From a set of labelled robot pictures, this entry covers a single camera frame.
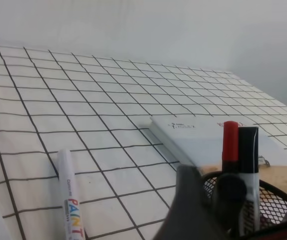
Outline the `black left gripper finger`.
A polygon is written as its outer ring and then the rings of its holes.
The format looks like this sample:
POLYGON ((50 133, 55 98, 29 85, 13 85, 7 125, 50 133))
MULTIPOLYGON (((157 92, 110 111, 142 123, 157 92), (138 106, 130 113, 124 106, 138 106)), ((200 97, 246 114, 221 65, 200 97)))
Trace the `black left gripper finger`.
POLYGON ((175 196, 155 240, 228 240, 206 205, 203 179, 196 167, 180 165, 175 196))

